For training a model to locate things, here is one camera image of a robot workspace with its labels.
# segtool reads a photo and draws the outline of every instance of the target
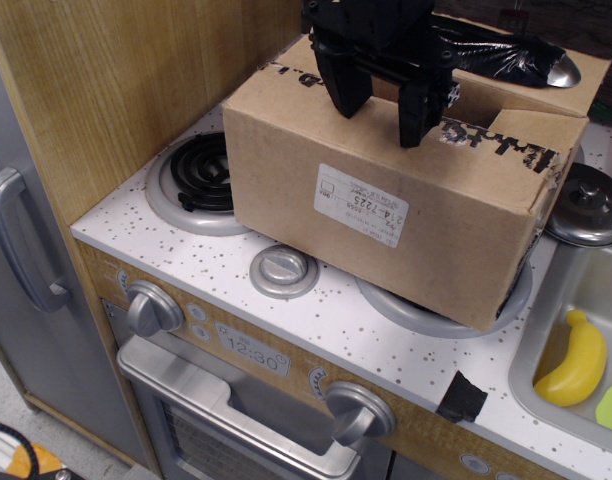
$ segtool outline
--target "yellow banana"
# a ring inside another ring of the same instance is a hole
[[[566,322],[572,327],[566,357],[535,384],[542,398],[560,407],[586,400],[606,368],[606,340],[599,329],[588,323],[581,310],[569,311]]]

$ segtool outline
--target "black coil burner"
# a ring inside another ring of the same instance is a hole
[[[233,210],[223,132],[200,134],[184,143],[171,155],[170,170],[184,210]]]

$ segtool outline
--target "stovetop knob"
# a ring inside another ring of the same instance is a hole
[[[287,245],[274,245],[261,251],[250,266],[250,279],[255,288],[272,298],[304,295],[318,278],[317,261]]]
[[[291,285],[308,273],[308,263],[303,253],[283,245],[262,252],[259,269],[267,280],[277,285]]]
[[[333,382],[326,405],[335,417],[333,439],[341,445],[362,437],[382,437],[395,428],[395,414],[370,390],[351,382]]]
[[[136,280],[128,286],[128,328],[140,337],[150,337],[159,331],[179,328],[184,314],[164,290],[145,280]]]

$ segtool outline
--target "refrigerator handle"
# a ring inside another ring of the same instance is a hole
[[[31,303],[42,312],[54,312],[70,300],[70,292],[48,285],[33,260],[17,216],[15,201],[26,190],[21,174],[11,167],[0,171],[0,246],[19,285]]]

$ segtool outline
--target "cardboard box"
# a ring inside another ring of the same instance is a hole
[[[541,234],[609,65],[580,58],[584,80],[568,93],[459,72],[460,119],[403,149],[397,105],[373,97],[342,117],[304,38],[225,104],[236,218],[488,330]],[[489,118],[486,127],[471,120]]]

